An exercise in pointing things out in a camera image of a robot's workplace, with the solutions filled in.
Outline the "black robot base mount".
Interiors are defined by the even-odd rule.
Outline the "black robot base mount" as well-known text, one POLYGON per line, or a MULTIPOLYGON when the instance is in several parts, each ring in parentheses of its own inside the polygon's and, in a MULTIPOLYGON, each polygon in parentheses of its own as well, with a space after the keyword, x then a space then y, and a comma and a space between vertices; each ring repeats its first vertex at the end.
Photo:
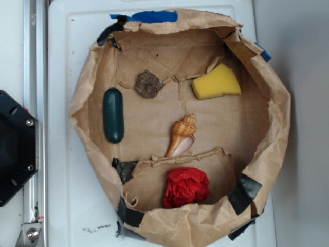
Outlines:
POLYGON ((1 207, 36 173, 37 120, 1 90, 1 207))

